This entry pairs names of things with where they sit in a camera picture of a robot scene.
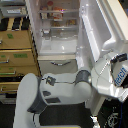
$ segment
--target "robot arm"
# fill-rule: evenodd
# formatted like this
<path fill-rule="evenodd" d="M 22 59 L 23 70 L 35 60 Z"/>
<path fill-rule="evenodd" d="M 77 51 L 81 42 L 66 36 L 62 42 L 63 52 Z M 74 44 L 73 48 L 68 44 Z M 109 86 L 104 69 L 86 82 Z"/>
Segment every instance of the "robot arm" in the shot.
<path fill-rule="evenodd" d="M 43 78 L 28 74 L 22 79 L 18 88 L 13 128 L 40 126 L 39 114 L 48 105 L 85 102 L 91 98 L 93 87 L 101 95 L 124 102 L 128 96 L 126 88 L 128 83 L 124 84 L 127 74 L 127 55 L 113 52 L 100 58 L 91 73 L 81 68 L 74 74 L 48 73 Z"/>
<path fill-rule="evenodd" d="M 92 85 L 102 95 L 124 102 L 128 96 L 127 54 L 108 53 L 100 58 L 91 71 Z"/>

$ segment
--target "door handle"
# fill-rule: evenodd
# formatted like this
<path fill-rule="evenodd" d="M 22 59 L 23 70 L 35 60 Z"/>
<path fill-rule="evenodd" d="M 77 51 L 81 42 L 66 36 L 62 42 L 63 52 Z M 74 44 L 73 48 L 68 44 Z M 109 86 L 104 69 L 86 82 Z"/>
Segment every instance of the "door handle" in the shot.
<path fill-rule="evenodd" d="M 16 71 L 14 72 L 7 72 L 7 73 L 0 73 L 0 75 L 15 75 Z"/>
<path fill-rule="evenodd" d="M 66 60 L 64 63 L 56 63 L 55 61 L 51 61 L 51 64 L 57 65 L 57 66 L 64 66 L 64 65 L 67 65 L 69 63 L 71 63 L 70 60 Z"/>
<path fill-rule="evenodd" d="M 4 91 L 3 88 L 5 88 L 4 86 L 1 87 L 0 91 L 3 92 L 3 93 L 8 93 L 8 92 L 17 92 L 17 90 L 7 90 L 7 91 Z"/>
<path fill-rule="evenodd" d="M 7 59 L 6 61 L 0 61 L 0 64 L 6 64 L 9 63 L 9 59 Z"/>
<path fill-rule="evenodd" d="M 2 40 L 0 40 L 0 44 L 2 44 Z"/>

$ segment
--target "refrigerator shelf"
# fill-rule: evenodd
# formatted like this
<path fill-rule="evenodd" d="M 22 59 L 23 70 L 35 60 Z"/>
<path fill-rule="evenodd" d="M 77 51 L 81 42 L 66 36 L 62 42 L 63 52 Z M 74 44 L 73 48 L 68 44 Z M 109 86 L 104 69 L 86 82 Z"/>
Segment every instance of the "refrigerator shelf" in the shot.
<path fill-rule="evenodd" d="M 78 25 L 72 25 L 72 26 L 62 26 L 62 27 L 43 27 L 42 29 L 51 29 L 51 30 L 70 30 L 70 29 L 78 29 Z"/>
<path fill-rule="evenodd" d="M 67 9 L 67 10 L 40 10 L 38 13 L 73 13 L 79 12 L 79 9 Z"/>
<path fill-rule="evenodd" d="M 74 20 L 74 19 L 77 20 L 78 18 L 77 18 L 77 17 L 63 17 L 63 18 L 62 18 L 62 21 L 63 21 L 63 20 L 72 20 L 72 19 L 73 19 L 73 20 Z M 52 21 L 54 21 L 54 17 L 51 16 L 51 17 L 48 17 L 48 19 L 42 19 L 42 20 L 43 20 L 43 21 L 44 21 L 44 20 L 52 20 Z"/>

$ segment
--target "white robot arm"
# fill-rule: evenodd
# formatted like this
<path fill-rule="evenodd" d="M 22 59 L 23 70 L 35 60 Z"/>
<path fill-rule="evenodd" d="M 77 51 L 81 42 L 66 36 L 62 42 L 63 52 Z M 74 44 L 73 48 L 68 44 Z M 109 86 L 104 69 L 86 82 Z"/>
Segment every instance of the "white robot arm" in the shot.
<path fill-rule="evenodd" d="M 124 102 L 128 96 L 128 83 L 124 83 L 127 74 L 127 54 L 108 53 L 96 62 L 91 71 L 92 86 L 98 93 Z"/>
<path fill-rule="evenodd" d="M 81 68 L 74 74 L 48 73 L 42 78 L 26 75 L 17 92 L 13 128 L 40 127 L 39 114 L 46 106 L 85 102 L 91 98 L 92 88 L 124 102 L 128 96 L 127 83 L 123 84 L 128 73 L 127 62 L 127 54 L 111 52 L 95 63 L 91 73 Z"/>

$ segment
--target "wooden cabinet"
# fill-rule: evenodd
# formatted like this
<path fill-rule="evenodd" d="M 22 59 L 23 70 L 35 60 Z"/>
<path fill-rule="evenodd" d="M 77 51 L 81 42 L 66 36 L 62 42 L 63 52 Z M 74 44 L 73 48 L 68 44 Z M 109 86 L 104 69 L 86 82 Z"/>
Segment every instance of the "wooden cabinet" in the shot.
<path fill-rule="evenodd" d="M 0 49 L 24 49 L 31 48 L 29 32 L 2 31 L 0 32 Z"/>
<path fill-rule="evenodd" d="M 1 82 L 0 93 L 16 93 L 20 82 Z"/>
<path fill-rule="evenodd" d="M 32 49 L 0 50 L 0 66 L 34 65 Z"/>
<path fill-rule="evenodd" d="M 13 21 L 10 18 L 7 31 L 0 32 L 0 94 L 17 93 L 22 77 L 28 73 L 40 76 L 31 32 L 11 31 Z"/>
<path fill-rule="evenodd" d="M 0 77 L 17 77 L 20 74 L 26 75 L 28 73 L 34 73 L 36 76 L 38 76 L 39 72 L 36 65 L 0 67 Z"/>

